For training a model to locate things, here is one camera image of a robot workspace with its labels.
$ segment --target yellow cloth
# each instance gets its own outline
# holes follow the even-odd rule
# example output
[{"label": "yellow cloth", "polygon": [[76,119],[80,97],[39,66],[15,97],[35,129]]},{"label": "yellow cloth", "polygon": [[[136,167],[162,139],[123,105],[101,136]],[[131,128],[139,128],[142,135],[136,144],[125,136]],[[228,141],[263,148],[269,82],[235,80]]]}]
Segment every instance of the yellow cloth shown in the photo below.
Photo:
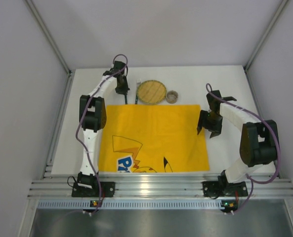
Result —
[{"label": "yellow cloth", "polygon": [[99,170],[190,172],[209,170],[199,105],[107,106]]}]

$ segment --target gray wall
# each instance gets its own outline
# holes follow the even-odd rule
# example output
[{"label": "gray wall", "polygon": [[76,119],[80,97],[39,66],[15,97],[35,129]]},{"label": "gray wall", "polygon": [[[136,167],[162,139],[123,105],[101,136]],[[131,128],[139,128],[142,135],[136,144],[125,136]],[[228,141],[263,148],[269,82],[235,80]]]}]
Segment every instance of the gray wall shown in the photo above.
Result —
[{"label": "gray wall", "polygon": [[22,0],[0,0],[0,237],[19,229],[66,74]]},{"label": "gray wall", "polygon": [[293,181],[293,0],[250,70],[265,118],[278,124],[283,174]]},{"label": "gray wall", "polygon": [[34,0],[72,68],[243,65],[280,0]]}]

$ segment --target white table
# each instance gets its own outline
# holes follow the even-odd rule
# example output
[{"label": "white table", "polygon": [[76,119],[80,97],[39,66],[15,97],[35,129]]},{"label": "white table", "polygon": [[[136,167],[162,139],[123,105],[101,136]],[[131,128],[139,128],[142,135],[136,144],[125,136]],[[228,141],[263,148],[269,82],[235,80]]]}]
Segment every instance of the white table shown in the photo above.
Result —
[{"label": "white table", "polygon": [[[52,174],[77,174],[83,159],[83,147],[75,139],[79,121],[79,99],[81,95],[90,93],[100,82],[102,74],[107,69],[77,69],[71,88],[61,133],[59,136]],[[206,99],[206,83],[213,89],[218,89],[222,96],[233,96],[238,104],[256,112],[251,91],[242,66],[200,66],[200,67],[152,67],[129,68],[128,103],[134,104],[136,80],[155,79],[165,84],[167,90],[175,90],[179,94],[176,104],[199,104],[203,110],[208,110]],[[107,104],[124,104],[122,95],[115,92],[106,100]],[[241,134],[226,119],[223,120],[222,134],[209,139],[206,131],[206,142],[211,173],[220,173],[227,169],[238,157]],[[273,163],[263,166],[256,173],[272,174],[275,171]]]}]

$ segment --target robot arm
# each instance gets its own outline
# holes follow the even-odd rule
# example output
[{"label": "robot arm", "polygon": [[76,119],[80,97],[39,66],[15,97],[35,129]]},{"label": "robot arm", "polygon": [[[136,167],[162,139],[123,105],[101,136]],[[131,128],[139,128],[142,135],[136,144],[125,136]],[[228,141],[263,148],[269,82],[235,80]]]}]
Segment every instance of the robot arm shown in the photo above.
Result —
[{"label": "robot arm", "polygon": [[[127,95],[129,87],[124,74],[124,67],[126,67],[125,63],[115,61],[113,67],[103,74],[96,88],[88,95],[82,95],[80,98],[79,122],[83,129],[83,145],[85,147],[82,166],[77,181],[73,185],[72,197],[98,196],[99,185],[96,174],[99,171],[98,159],[102,129],[107,122],[105,98],[109,96],[113,89],[117,94]],[[100,184],[105,197],[112,197],[115,183],[100,182]]]},{"label": "robot arm", "polygon": [[[88,99],[90,98],[91,95],[93,95],[94,92],[97,91],[97,89],[100,87],[100,84],[107,78],[108,76],[103,76],[102,80],[100,81],[99,85],[87,96],[81,96],[81,108],[80,108],[80,118],[83,115],[81,111],[84,111],[82,107],[86,106]],[[83,134],[84,134],[84,144],[87,146],[88,151],[89,151],[89,156],[91,163],[93,164],[94,169],[98,173],[99,168],[98,168],[98,159],[99,159],[99,148],[100,148],[100,143],[101,143],[101,135],[102,135],[102,130],[106,124],[106,111],[105,111],[105,103],[104,103],[104,98],[107,98],[110,94],[110,92],[116,88],[117,86],[117,79],[112,77],[108,80],[106,80],[103,85],[100,87],[100,90],[98,93],[95,94],[92,102],[95,106],[95,118],[97,119],[90,119],[88,121],[89,117],[87,117],[87,120],[84,121],[83,123]],[[84,175],[94,175],[93,170],[89,164],[88,158],[87,158],[87,151],[84,149],[83,151],[83,162],[81,166],[81,173]]]},{"label": "robot arm", "polygon": [[[219,90],[211,91],[219,98]],[[236,101],[233,97],[222,98],[225,101]],[[224,170],[218,177],[218,189],[225,195],[233,194],[233,191],[245,185],[243,182],[246,174],[251,174],[265,164],[277,159],[275,142],[270,135],[268,128],[258,119],[251,117],[246,112],[231,105],[220,102],[207,94],[210,112],[201,111],[197,132],[198,134],[205,128],[215,137],[221,134],[222,120],[228,119],[242,133],[240,143],[240,158],[238,158],[228,169]],[[273,120],[266,121],[278,137],[277,125]]]}]

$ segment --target cable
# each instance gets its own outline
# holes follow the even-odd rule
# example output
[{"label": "cable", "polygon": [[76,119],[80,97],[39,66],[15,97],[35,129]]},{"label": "cable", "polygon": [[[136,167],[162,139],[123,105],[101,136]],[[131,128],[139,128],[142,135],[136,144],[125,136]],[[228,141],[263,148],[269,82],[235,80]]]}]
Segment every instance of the cable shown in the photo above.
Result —
[{"label": "cable", "polygon": [[273,174],[273,176],[267,180],[267,181],[257,181],[257,180],[254,180],[253,178],[251,178],[248,174],[246,174],[246,177],[251,181],[251,190],[250,190],[250,194],[248,195],[248,197],[246,198],[246,200],[243,202],[243,204],[236,210],[234,211],[234,213],[237,213],[239,212],[245,205],[246,203],[250,200],[251,198],[251,195],[253,193],[253,190],[254,190],[254,183],[257,183],[257,184],[269,184],[271,182],[274,181],[274,179],[277,177],[278,173],[279,173],[279,170],[280,170],[280,165],[281,165],[281,153],[280,153],[280,146],[279,146],[279,142],[278,142],[278,138],[275,134],[275,132],[273,131],[273,129],[269,126],[269,124],[259,115],[255,114],[254,112],[248,110],[248,109],[245,109],[241,106],[238,106],[238,105],[235,105],[235,104],[232,104],[231,102],[228,102],[228,101],[225,101],[223,100],[222,98],[219,98],[217,97],[216,95],[214,95],[211,91],[212,91],[212,86],[210,83],[207,83],[206,84],[206,90],[207,92],[209,93],[209,95],[211,95],[213,98],[217,99],[218,101],[220,102],[223,102],[225,104],[228,104],[228,105],[231,105],[235,108],[238,108],[246,113],[249,113],[251,115],[253,115],[254,117],[256,117],[257,119],[259,119],[266,127],[267,129],[269,130],[272,138],[274,139],[274,142],[275,142],[275,146],[276,146],[276,150],[277,150],[277,166],[276,166],[276,170],[275,170],[275,173]]},{"label": "cable", "polygon": [[236,190],[235,191],[235,201],[236,201],[237,205],[239,205],[239,200],[240,200],[239,192]]},{"label": "cable", "polygon": [[[108,76],[106,79],[104,79],[104,80],[99,84],[99,86],[98,86],[98,88],[96,89],[96,91],[90,96],[90,98],[88,99],[88,102],[87,102],[87,104],[86,104],[86,106],[85,106],[85,109],[84,109],[83,115],[82,115],[82,117],[81,117],[81,119],[80,119],[80,122],[79,122],[78,127],[77,127],[77,130],[76,130],[76,134],[75,134],[76,140],[79,141],[79,142],[81,143],[81,145],[84,147],[84,149],[85,149],[85,151],[86,151],[86,154],[87,154],[88,162],[89,162],[89,164],[90,164],[90,166],[91,166],[91,168],[92,168],[92,171],[94,172],[94,174],[95,174],[95,176],[96,176],[96,178],[97,178],[97,182],[98,182],[98,186],[99,186],[99,200],[98,200],[99,203],[101,202],[101,195],[102,195],[101,182],[100,182],[100,179],[99,179],[98,173],[96,172],[96,170],[95,170],[95,168],[93,167],[92,162],[91,162],[91,160],[90,160],[89,150],[88,150],[87,146],[85,145],[85,143],[84,143],[84,142],[78,137],[78,133],[79,133],[79,130],[80,130],[81,126],[82,126],[82,123],[83,123],[83,121],[84,121],[84,118],[85,118],[85,116],[86,116],[86,112],[88,111],[89,105],[90,105],[90,103],[91,103],[93,97],[99,92],[100,87],[101,87],[101,86],[102,86],[102,85],[103,85],[108,79],[110,79],[110,78],[112,78],[113,76],[115,76],[115,75],[117,75],[117,74],[123,72],[123,71],[126,69],[126,67],[127,67],[127,63],[128,63],[128,59],[127,59],[127,57],[126,57],[124,54],[118,54],[118,55],[116,55],[116,56],[114,57],[114,59],[113,59],[113,63],[115,62],[115,59],[116,59],[117,57],[119,57],[119,56],[123,56],[123,57],[126,59],[126,64],[125,64],[125,66],[124,66],[121,70],[117,71],[116,73],[113,73],[112,75],[110,75],[110,76]],[[95,211],[93,212],[93,214],[94,214],[95,212],[98,211],[98,207],[99,207],[99,205],[97,205],[97,208],[95,209]]]},{"label": "cable", "polygon": [[207,194],[207,196],[209,198],[213,199],[213,200],[216,200],[216,199],[218,199],[220,197],[221,194],[222,194],[222,190],[219,190],[219,193],[214,198],[213,197],[210,197],[208,194]]},{"label": "cable", "polygon": [[72,178],[73,178],[73,180],[74,180],[74,182],[75,182],[75,183],[76,183],[77,181],[76,181],[76,179],[75,179],[75,177],[74,177],[74,176],[69,176],[69,177],[67,178],[67,184],[68,184],[68,186],[73,188],[73,186],[72,186],[72,185],[70,185],[70,184],[69,184],[69,182],[68,182],[68,181],[69,181],[69,179],[70,179],[70,177],[72,177]]}]

